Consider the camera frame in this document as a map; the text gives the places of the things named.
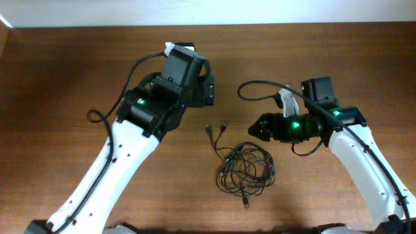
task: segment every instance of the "white background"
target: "white background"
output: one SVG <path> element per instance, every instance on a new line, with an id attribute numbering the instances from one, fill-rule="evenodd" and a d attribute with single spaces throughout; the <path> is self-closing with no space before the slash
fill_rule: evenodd
<path id="1" fill-rule="evenodd" d="M 415 21 L 416 0 L 0 0 L 13 27 Z"/>

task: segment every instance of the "cable connector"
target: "cable connector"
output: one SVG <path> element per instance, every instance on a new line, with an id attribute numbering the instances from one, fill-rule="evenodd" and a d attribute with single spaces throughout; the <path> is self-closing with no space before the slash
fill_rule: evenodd
<path id="1" fill-rule="evenodd" d="M 208 137 L 212 138 L 213 137 L 213 131 L 211 130 L 211 125 L 205 124 L 205 130 L 207 131 Z"/>
<path id="2" fill-rule="evenodd" d="M 226 130 L 226 128 L 227 128 L 227 123 L 223 123 L 223 124 L 221 125 L 221 128 L 220 128 L 221 133 L 223 133 L 223 132 Z"/>
<path id="3" fill-rule="evenodd" d="M 242 203 L 244 204 L 245 209 L 250 208 L 250 206 L 248 205 L 248 198 L 247 197 L 242 198 Z"/>

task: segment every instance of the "black cable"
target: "black cable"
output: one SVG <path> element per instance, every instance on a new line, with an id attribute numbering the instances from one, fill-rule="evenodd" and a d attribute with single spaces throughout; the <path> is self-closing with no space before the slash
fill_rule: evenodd
<path id="1" fill-rule="evenodd" d="M 94 109 L 89 110 L 88 113 L 87 113 L 87 118 L 88 118 L 88 120 L 90 120 L 90 122 L 92 122 L 92 119 L 91 119 L 91 114 L 92 113 L 97 114 L 99 116 L 100 120 L 104 123 L 105 129 L 107 130 L 107 134 L 109 135 L 110 152 L 107 155 L 107 160 L 105 161 L 103 169 L 101 169 L 100 173 L 98 174 L 98 176 L 96 177 L 96 179 L 92 183 L 91 187 L 88 189 L 88 192 L 85 194 L 84 198 L 81 200 L 81 202 L 79 203 L 77 208 L 73 211 L 73 213 L 69 217 L 67 217 L 65 223 L 56 230 L 56 232 L 55 232 L 56 234 L 63 231 L 66 227 L 68 227 L 68 225 L 70 225 L 75 220 L 75 217 L 78 215 L 79 211 L 81 211 L 81 209 L 84 207 L 86 201 L 89 199 L 89 197 L 91 196 L 91 194 L 93 193 L 93 191 L 97 187 L 98 183 L 101 181 L 102 177 L 104 176 L 105 172 L 109 168 L 110 163 L 112 161 L 112 155 L 114 153 L 114 139 L 112 137 L 112 131 L 111 131 L 111 128 L 110 128 L 110 124 L 107 121 L 106 117 L 102 113 L 100 113 L 98 110 L 94 110 Z"/>
<path id="2" fill-rule="evenodd" d="M 117 99 L 117 101 L 114 103 L 114 105 L 111 107 L 111 109 L 108 111 L 108 113 L 105 115 L 105 118 L 107 119 L 109 116 L 110 116 L 110 114 L 116 109 L 116 107 L 118 106 L 118 104 L 121 102 L 121 100 L 122 100 L 122 98 L 124 97 L 124 93 L 125 93 L 125 90 L 127 89 L 127 85 L 129 84 L 129 81 L 130 81 L 130 78 L 131 78 L 131 76 L 132 76 L 132 74 L 133 74 L 133 72 L 136 70 L 136 67 L 140 64 L 140 63 L 142 63 L 142 62 L 144 62 L 145 60 L 148 60 L 148 59 L 150 59 L 150 58 L 154 58 L 154 57 L 158 57 L 158 56 L 166 56 L 165 54 L 164 54 L 164 52 L 160 52 L 160 53 L 156 53 L 156 54 L 152 54 L 152 55 L 148 55 L 148 56 L 145 56 L 145 57 L 143 57 L 143 58 L 141 58 L 141 59 L 139 59 L 136 63 L 135 63 L 135 65 L 133 65 L 133 67 L 131 68 L 131 70 L 130 70 L 130 72 L 129 72 L 129 75 L 127 76 L 127 80 L 125 81 L 125 84 L 124 84 L 124 86 L 123 86 L 123 88 L 122 88 L 122 92 L 120 93 L 120 95 L 118 96 L 118 99 Z M 101 122 L 101 121 L 103 121 L 102 119 L 98 119 L 98 120 L 93 120 L 93 119 L 91 119 L 90 120 L 90 122 L 92 122 L 92 123 L 99 123 L 99 122 Z"/>
<path id="3" fill-rule="evenodd" d="M 125 84 L 124 84 L 124 86 L 123 86 L 123 88 L 122 88 L 122 92 L 121 92 L 121 94 L 118 96 L 118 99 L 117 99 L 117 101 L 116 101 L 116 103 L 111 107 L 111 109 L 110 109 L 110 111 L 106 114 L 106 115 L 103 115 L 101 112 L 99 112 L 98 110 L 96 110 L 96 109 L 90 109 L 88 112 L 87 112 L 87 114 L 86 114 L 86 117 L 87 117 L 87 119 L 88 119 L 88 121 L 89 122 L 92 122 L 92 123 L 99 123 L 99 122 L 104 122 L 104 126 L 105 126 L 105 129 L 107 130 L 107 134 L 108 134 L 108 136 L 109 136 L 109 139 L 110 139 L 110 142 L 109 142 L 109 146 L 110 146 L 110 153 L 109 153 L 109 155 L 107 156 L 107 160 L 105 161 L 105 164 L 104 164 L 104 167 L 101 169 L 101 171 L 100 171 L 100 173 L 98 174 L 98 176 L 96 177 L 96 179 L 94 180 L 94 182 L 92 183 L 92 185 L 91 185 L 91 187 L 88 189 L 88 191 L 87 191 L 87 193 L 85 194 L 85 196 L 84 196 L 84 198 L 81 200 L 81 202 L 79 203 L 79 205 L 77 206 L 77 208 L 74 210 L 74 212 L 69 216 L 69 217 L 67 217 L 67 219 L 66 219 L 66 221 L 65 221 L 65 223 L 63 224 L 63 225 L 61 225 L 57 230 L 56 230 L 56 232 L 54 232 L 55 234 L 57 234 L 57 233 L 60 233 L 61 231 L 63 231 L 66 227 L 68 227 L 68 225 L 70 225 L 74 220 L 75 220 L 75 217 L 78 215 L 78 213 L 81 211 L 81 209 L 84 207 L 84 205 L 85 205 L 85 203 L 86 203 L 86 201 L 88 201 L 88 199 L 89 199 L 89 197 L 91 196 L 91 194 L 93 193 L 93 191 L 95 190 L 95 188 L 97 187 L 97 185 L 98 185 L 98 183 L 101 181 L 101 179 L 102 179 L 102 177 L 104 176 L 104 174 L 105 174 L 105 172 L 107 171 L 107 169 L 108 169 L 108 167 L 110 166 L 110 163 L 111 163 L 111 161 L 112 161 L 112 155 L 113 155 L 113 153 L 114 153 L 114 141 L 113 141 L 113 137 L 112 137 L 112 131 L 111 131 L 111 127 L 110 127 L 110 124 L 109 124 L 109 122 L 107 121 L 107 118 L 111 115 L 111 113 L 116 109 L 116 107 L 118 106 L 118 104 L 121 102 L 121 100 L 122 100 L 122 98 L 124 97 L 124 93 L 125 93 L 125 90 L 127 89 L 127 85 L 129 84 L 129 81 L 130 81 L 130 78 L 131 78 L 131 76 L 132 76 L 132 74 L 133 74 L 133 72 L 136 70 L 136 67 L 140 64 L 140 63 L 142 63 L 142 62 L 144 62 L 145 60 L 148 60 L 148 59 L 150 59 L 150 58 L 153 58 L 153 57 L 158 57 L 158 56 L 164 56 L 164 57 L 166 57 L 166 55 L 164 54 L 164 52 L 160 52 L 160 53 L 156 53 L 156 54 L 152 54 L 152 55 L 148 55 L 148 56 L 145 56 L 145 57 L 143 57 L 143 58 L 141 58 L 141 59 L 139 59 L 134 65 L 133 65 L 133 67 L 131 68 L 131 70 L 130 70 L 130 72 L 129 72 L 129 75 L 127 76 L 127 80 L 125 81 Z M 157 74 L 159 74 L 159 73 L 151 73 L 149 76 L 147 76 L 147 78 L 145 77 L 145 79 L 142 81 L 142 82 L 140 82 L 140 84 L 145 84 L 146 82 L 148 82 L 148 80 L 149 80 L 149 78 L 150 77 L 154 77 L 155 75 L 157 75 Z M 168 111 L 170 111 L 170 110 L 172 110 L 172 108 L 173 107 L 171 107 L 170 109 L 168 109 L 164 114 L 163 114 L 163 116 L 168 112 Z M 99 119 L 98 120 L 94 120 L 94 119 L 92 119 L 91 118 L 91 114 L 97 114 L 98 116 L 99 116 Z"/>
<path id="4" fill-rule="evenodd" d="M 391 185 L 393 186 L 395 192 L 397 193 L 398 196 L 398 201 L 400 203 L 400 205 L 403 207 L 403 211 L 404 211 L 404 215 L 406 217 L 406 233 L 410 234 L 411 232 L 411 220 L 410 220 L 410 214 L 409 214 L 409 210 L 408 210 L 408 206 L 406 204 L 405 201 L 405 197 L 403 197 L 398 185 L 396 184 L 396 181 L 393 179 L 393 177 L 391 176 L 390 172 L 387 170 L 387 168 L 384 166 L 384 164 L 379 160 L 379 158 L 377 157 L 377 155 L 373 152 L 373 150 L 370 148 L 370 146 L 368 146 L 362 139 L 360 139 L 359 136 L 357 136 L 355 134 L 355 132 L 353 132 L 353 130 L 351 130 L 347 125 L 345 125 L 342 121 L 338 120 L 337 118 L 334 118 L 332 116 L 332 114 L 330 114 L 328 111 L 324 110 L 321 106 L 317 105 L 315 102 L 313 102 L 312 100 L 310 100 L 309 98 L 303 96 L 301 93 L 295 91 L 292 88 L 289 88 L 285 85 L 279 84 L 279 83 L 275 83 L 272 81 L 248 81 L 245 83 L 242 83 L 239 86 L 239 89 L 237 90 L 237 94 L 238 96 L 246 101 L 257 101 L 259 98 L 246 98 L 243 97 L 241 95 L 241 89 L 246 86 L 246 85 L 250 85 L 250 84 L 265 84 L 265 85 L 272 85 L 272 86 L 277 86 L 279 88 L 284 88 L 290 92 L 292 92 L 293 94 L 296 94 L 297 96 L 301 97 L 303 100 L 305 100 L 305 102 L 307 102 L 309 105 L 313 106 L 315 109 L 317 109 L 318 111 L 320 111 L 323 115 L 325 115 L 327 118 L 332 119 L 334 122 L 336 122 L 337 124 L 339 124 L 342 128 L 344 128 L 346 131 L 348 131 L 354 138 L 355 140 L 357 140 L 357 142 L 363 146 L 364 150 L 366 150 L 371 157 L 376 161 L 376 163 L 378 164 L 378 166 L 380 167 L 380 169 L 382 169 L 382 171 L 384 172 L 385 176 L 388 178 L 388 180 L 390 181 Z M 267 97 L 260 97 L 260 100 L 262 99 L 266 99 L 266 98 L 271 98 L 272 96 L 267 96 Z"/>
<path id="5" fill-rule="evenodd" d="M 320 148 L 320 146 L 322 145 L 322 143 L 324 143 L 322 140 L 317 144 L 317 146 L 315 146 L 310 152 L 308 152 L 308 153 L 297 153 L 297 152 L 295 152 L 294 151 L 294 145 L 295 144 L 292 144 L 292 152 L 295 154 L 295 155 L 297 155 L 297 156 L 302 156 L 302 157 L 305 157 L 305 156 L 309 156 L 309 155 L 311 155 L 311 154 L 313 154 L 314 152 L 316 152 L 319 148 Z"/>
<path id="6" fill-rule="evenodd" d="M 214 141 L 211 126 L 206 126 L 207 134 L 215 153 L 223 165 L 216 173 L 216 185 L 225 193 L 243 198 L 245 208 L 248 208 L 248 196 L 260 195 L 265 187 L 271 186 L 275 179 L 275 166 L 269 152 L 251 142 L 243 142 L 235 148 L 218 148 L 216 145 L 225 127 Z M 231 150 L 224 158 L 219 151 Z"/>

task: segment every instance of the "wooden tabletop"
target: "wooden tabletop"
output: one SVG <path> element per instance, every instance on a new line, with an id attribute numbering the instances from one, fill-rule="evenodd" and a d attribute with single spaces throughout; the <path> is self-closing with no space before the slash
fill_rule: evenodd
<path id="1" fill-rule="evenodd" d="M 214 107 L 188 109 L 137 170 L 107 221 L 140 229 L 278 231 L 344 222 L 372 229 L 370 214 L 347 171 L 328 148 L 298 157 L 288 144 L 262 142 L 247 128 L 273 100 L 247 102 L 237 87 L 252 79 L 288 84 L 330 75 L 341 105 L 368 120 L 385 158 L 416 192 L 416 24 L 334 23 L 191 27 L 12 29 L 0 61 L 0 233 L 22 233 L 48 219 L 72 193 L 107 137 L 86 120 L 88 109 L 109 110 L 134 62 L 164 43 L 194 42 L 216 76 Z M 163 58 L 146 61 L 129 88 Z M 247 94 L 278 89 L 254 86 Z M 297 99 L 301 113 L 306 110 Z M 220 192 L 220 165 L 204 125 L 220 146 L 252 141 L 276 163 L 276 183 L 244 209 Z M 307 152 L 318 142 L 298 145 Z"/>

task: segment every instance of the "brown table surface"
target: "brown table surface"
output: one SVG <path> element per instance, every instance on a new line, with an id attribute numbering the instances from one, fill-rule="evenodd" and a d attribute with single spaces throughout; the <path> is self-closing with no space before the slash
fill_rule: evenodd
<path id="1" fill-rule="evenodd" d="M 247 128 L 262 113 L 279 110 L 271 99 L 243 101 L 236 90 L 252 79 L 299 90 L 301 81 L 330 75 L 341 104 L 359 107 L 378 147 L 416 192 L 415 29 L 415 23 L 13 29 L 0 62 L 0 233 L 22 233 L 32 219 L 48 219 L 67 199 L 107 137 L 101 124 L 86 120 L 87 110 L 109 110 L 135 60 L 162 51 L 165 41 L 194 42 L 210 60 L 216 104 L 186 111 L 181 126 L 137 170 L 108 225 L 283 231 L 344 222 L 372 229 L 337 157 L 328 148 L 298 157 L 288 144 L 249 136 Z M 163 64 L 163 58 L 147 61 L 129 87 Z M 247 94 L 277 90 L 254 86 Z M 221 146 L 249 140 L 276 162 L 276 184 L 250 198 L 248 210 L 214 184 L 221 162 L 204 125 L 210 122 L 216 135 L 224 121 L 229 127 Z"/>

